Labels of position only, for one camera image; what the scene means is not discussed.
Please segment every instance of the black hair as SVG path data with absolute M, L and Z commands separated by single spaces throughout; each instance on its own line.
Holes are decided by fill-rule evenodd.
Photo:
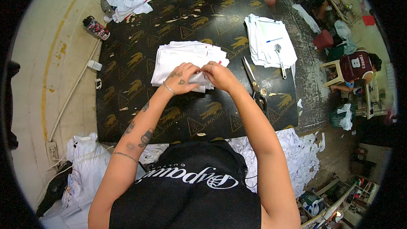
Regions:
M 369 59 L 370 59 L 370 63 L 372 64 L 372 66 L 374 66 L 376 71 L 380 71 L 381 62 L 382 62 L 381 59 L 379 59 L 379 57 L 374 53 L 369 53 Z

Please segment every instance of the plastic chair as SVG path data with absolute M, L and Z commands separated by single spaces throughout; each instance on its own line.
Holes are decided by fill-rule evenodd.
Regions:
M 335 61 L 331 61 L 331 62 L 322 64 L 319 66 L 319 68 L 321 68 L 321 67 L 333 68 L 334 66 L 336 67 L 336 72 L 338 73 L 338 77 L 333 80 L 330 80 L 329 82 L 324 83 L 322 85 L 324 88 L 328 87 L 329 85 L 335 84 L 337 82 L 345 82 L 345 80 L 343 79 L 343 76 L 342 76 L 342 71 L 341 71 L 341 66 L 339 65 L 339 60 L 335 60 Z

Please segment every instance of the tattooed arm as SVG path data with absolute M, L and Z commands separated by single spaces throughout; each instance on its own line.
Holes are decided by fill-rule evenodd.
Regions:
M 171 72 L 165 84 L 177 95 L 187 93 L 198 87 L 198 84 L 188 84 L 191 75 L 198 70 L 199 67 L 192 63 L 182 63 Z M 125 130 L 90 207 L 90 229 L 109 227 L 113 202 L 134 182 L 138 159 L 150 142 L 158 120 L 173 96 L 172 91 L 161 85 Z

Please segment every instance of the green basket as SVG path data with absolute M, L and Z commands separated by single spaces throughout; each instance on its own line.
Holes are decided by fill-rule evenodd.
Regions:
M 346 116 L 346 112 L 338 114 L 337 110 L 341 109 L 343 106 L 344 106 L 344 104 L 338 106 L 336 109 L 333 110 L 333 112 L 330 113 L 329 118 L 330 118 L 332 126 L 341 127 L 340 122 L 341 122 L 341 119 L 343 119 Z M 350 105 L 350 111 L 352 112 L 352 119 L 350 121 L 353 123 L 354 119 L 356 117 L 356 108 L 355 108 L 354 104 Z

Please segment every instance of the table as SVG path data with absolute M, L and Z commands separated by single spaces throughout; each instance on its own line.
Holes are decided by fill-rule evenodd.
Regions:
M 220 46 L 230 60 L 228 68 L 252 88 L 243 68 L 246 56 L 262 88 L 267 90 L 267 118 L 275 130 L 298 125 L 295 85 L 290 69 L 287 79 L 281 69 L 254 66 L 250 59 L 244 18 L 250 13 L 273 18 L 264 0 L 152 0 L 148 14 L 131 16 L 122 23 L 109 23 L 108 40 L 102 44 L 96 91 L 96 118 L 99 140 L 118 142 L 134 115 L 157 88 L 150 84 L 155 55 L 160 45 L 170 41 L 197 40 Z M 190 92 L 170 100 L 150 143 L 245 136 L 237 108 L 226 92 Z

